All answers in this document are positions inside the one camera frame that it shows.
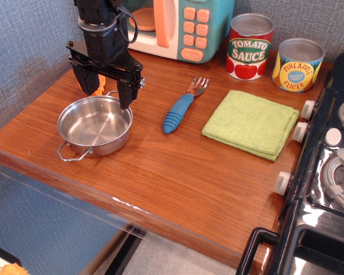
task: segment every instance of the gray wall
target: gray wall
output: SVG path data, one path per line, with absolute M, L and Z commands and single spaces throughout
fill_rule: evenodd
M 344 52 L 344 0 L 236 0 L 234 15 L 262 13 L 276 27 L 272 49 L 303 37 L 320 41 L 325 60 Z M 0 1 L 0 128 L 68 69 L 68 40 L 82 40 L 72 0 Z
M 77 18 L 72 0 L 0 0 L 0 128 L 70 69 Z

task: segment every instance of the green dish cloth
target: green dish cloth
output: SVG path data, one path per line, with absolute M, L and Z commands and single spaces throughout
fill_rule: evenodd
M 291 107 L 249 93 L 230 91 L 202 134 L 274 162 L 298 115 L 299 111 Z

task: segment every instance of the can lid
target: can lid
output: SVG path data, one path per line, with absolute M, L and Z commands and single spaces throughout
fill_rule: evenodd
M 314 62 L 325 56 L 325 49 L 322 45 L 304 38 L 284 40 L 279 45 L 279 52 L 288 59 L 299 62 Z
M 274 23 L 262 14 L 243 13 L 233 17 L 230 27 L 241 36 L 262 36 L 274 30 Z

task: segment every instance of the wooden countertop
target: wooden countertop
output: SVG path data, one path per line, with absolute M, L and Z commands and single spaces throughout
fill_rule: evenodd
M 275 52 L 265 75 L 255 81 L 227 74 L 225 45 L 211 61 L 198 65 L 130 52 L 144 65 L 146 86 L 131 104 L 134 121 L 121 150 L 72 163 L 58 157 L 64 142 L 58 116 L 84 97 L 70 70 L 0 130 L 0 163 L 236 268 L 254 228 L 278 231 L 283 198 L 274 193 L 276 178 L 280 171 L 294 169 L 301 146 L 292 130 L 277 161 L 271 162 L 201 131 L 231 89 L 301 111 L 306 100 L 318 98 L 332 64 L 322 64 L 314 88 L 289 93 L 271 81 Z M 164 134 L 163 119 L 196 74 L 210 78 L 208 89 L 178 129 Z M 105 91 L 115 87 L 107 79 Z M 64 150 L 74 157 L 69 148 Z

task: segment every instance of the stove knob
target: stove knob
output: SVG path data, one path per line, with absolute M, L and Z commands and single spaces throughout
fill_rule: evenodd
M 342 133 L 339 131 L 339 129 L 330 128 L 325 134 L 325 143 L 330 147 L 338 145 L 341 140 Z
M 302 113 L 300 114 L 302 119 L 310 120 L 312 112 L 315 107 L 315 103 L 316 101 L 314 100 L 306 100 L 302 109 Z
M 280 172 L 275 183 L 275 193 L 281 196 L 284 196 L 284 194 L 286 193 L 286 189 L 287 189 L 290 178 L 291 178 L 291 174 L 287 172 Z
M 306 133 L 306 129 L 307 129 L 308 123 L 307 122 L 298 122 L 297 126 L 294 130 L 294 134 L 293 134 L 293 139 L 296 142 L 302 143 L 303 138 L 304 138 L 304 134 Z

